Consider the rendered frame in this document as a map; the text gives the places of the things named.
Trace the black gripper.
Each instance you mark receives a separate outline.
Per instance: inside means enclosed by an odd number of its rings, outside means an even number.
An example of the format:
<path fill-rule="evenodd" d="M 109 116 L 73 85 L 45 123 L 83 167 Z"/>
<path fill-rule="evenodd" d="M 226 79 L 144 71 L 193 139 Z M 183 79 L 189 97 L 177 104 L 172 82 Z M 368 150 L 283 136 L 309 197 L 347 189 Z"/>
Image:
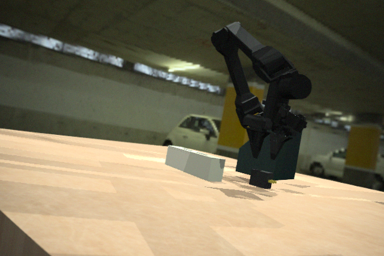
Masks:
<path fill-rule="evenodd" d="M 250 139 L 251 152 L 254 158 L 257 158 L 264 138 L 270 135 L 270 151 L 271 159 L 275 159 L 278 155 L 283 144 L 292 139 L 289 135 L 296 136 L 297 131 L 292 129 L 290 126 L 281 121 L 275 122 L 275 117 L 283 104 L 286 105 L 285 109 L 288 108 L 288 101 L 274 98 L 266 97 L 266 100 L 262 100 L 262 104 L 265 105 L 262 116 L 256 116 L 247 114 L 244 116 L 243 125 L 248 125 L 245 127 Z M 267 132 L 270 130 L 274 133 Z"/>

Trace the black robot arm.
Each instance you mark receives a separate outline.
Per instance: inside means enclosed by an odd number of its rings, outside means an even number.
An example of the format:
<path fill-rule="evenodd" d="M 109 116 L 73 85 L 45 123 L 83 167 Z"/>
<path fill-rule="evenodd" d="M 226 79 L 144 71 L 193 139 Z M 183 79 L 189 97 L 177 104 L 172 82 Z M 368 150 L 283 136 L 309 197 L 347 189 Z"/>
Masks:
<path fill-rule="evenodd" d="M 299 74 L 279 50 L 260 43 L 250 35 L 239 22 L 231 23 L 213 32 L 211 41 L 216 50 L 225 58 L 236 91 L 236 113 L 243 128 L 244 116 L 247 114 L 263 115 L 263 107 L 258 97 L 251 93 L 238 48 L 252 61 L 253 70 L 265 82 L 270 83 L 267 97 L 286 101 L 304 99 L 311 92 L 311 82 L 307 76 Z M 275 122 L 284 122 L 297 132 L 307 127 L 306 117 L 289 112 L 289 106 L 280 107 Z"/>

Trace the black two-prong plug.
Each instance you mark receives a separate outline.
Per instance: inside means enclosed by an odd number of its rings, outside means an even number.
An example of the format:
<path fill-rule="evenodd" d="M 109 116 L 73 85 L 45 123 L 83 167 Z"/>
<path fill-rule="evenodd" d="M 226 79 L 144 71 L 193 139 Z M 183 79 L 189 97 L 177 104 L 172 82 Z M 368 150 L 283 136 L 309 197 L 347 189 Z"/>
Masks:
<path fill-rule="evenodd" d="M 272 180 L 273 173 L 251 169 L 249 185 L 258 186 L 264 189 L 271 189 L 272 183 L 277 183 L 276 180 Z"/>

